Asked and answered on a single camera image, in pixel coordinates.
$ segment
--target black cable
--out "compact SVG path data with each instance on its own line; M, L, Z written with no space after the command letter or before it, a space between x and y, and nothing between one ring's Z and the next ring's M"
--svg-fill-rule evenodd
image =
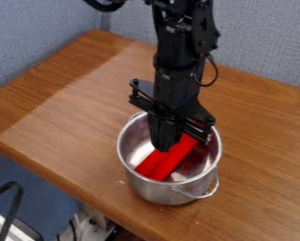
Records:
M124 2L122 3L111 3L108 5L100 4L98 0L84 0L84 2L92 6L96 10L104 11L104 12L112 12L116 11L122 6L124 5Z
M5 217L4 225L3 225L3 228L0 231L0 241L4 241L7 239L11 225L12 225L12 222L15 219L15 215L16 215L16 212L18 212L18 209L20 206L23 193L24 193L22 185L18 184L16 182L9 182L9 183L4 184L3 186L0 186L0 195L11 189L16 189L16 193L15 193L14 200L11 203L11 209L9 209L7 217Z
M216 80L219 79L219 69L218 69L218 65L216 65L215 60L214 60L214 56L212 56L211 54L208 54L208 55L206 56L206 58L207 58L207 60L210 61L210 63L212 64L212 67L214 67L214 69L215 69L215 78L212 79L212 81L211 81L208 84L203 84L203 83L199 81L198 76L196 76L196 72L198 72L199 65L198 65L198 68L196 68L196 70L195 70L195 72L194 72L194 74L192 74L195 83L196 83L200 87L204 87L204 88L211 87L211 86L215 84Z
M75 232L75 224L72 221L70 221L71 227L72 227L72 231L74 231L74 237L75 237L75 241L76 241L76 232Z

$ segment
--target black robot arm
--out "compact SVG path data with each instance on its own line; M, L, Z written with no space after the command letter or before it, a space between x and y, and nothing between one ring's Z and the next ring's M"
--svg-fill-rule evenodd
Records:
M202 83L204 62L208 59L216 67L210 52L218 48L220 32L214 22L214 0L144 0L144 3L152 6L159 39L156 74L155 83L131 81L130 102L148 112L152 144L167 152L183 132L204 143L208 141L216 120L198 96L200 87L211 86Z

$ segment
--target table surface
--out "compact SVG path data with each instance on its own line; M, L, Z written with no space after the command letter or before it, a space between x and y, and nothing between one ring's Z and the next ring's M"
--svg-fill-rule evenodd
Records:
M299 241L300 88L220 66L200 95L224 141L218 194L172 207L128 187L118 133L154 53L95 30L22 74L0 88L0 152L146 240Z

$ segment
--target stainless steel pot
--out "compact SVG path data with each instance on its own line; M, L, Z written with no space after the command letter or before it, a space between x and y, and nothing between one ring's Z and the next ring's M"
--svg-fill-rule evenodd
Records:
M135 167L155 150L147 121L147 113L138 113L118 137L118 155L126 168L130 185L148 201L166 205L180 205L212 196L219 187L218 163L223 152L216 128L212 128L207 146L198 147L195 158L187 158L166 182L158 182L135 172Z

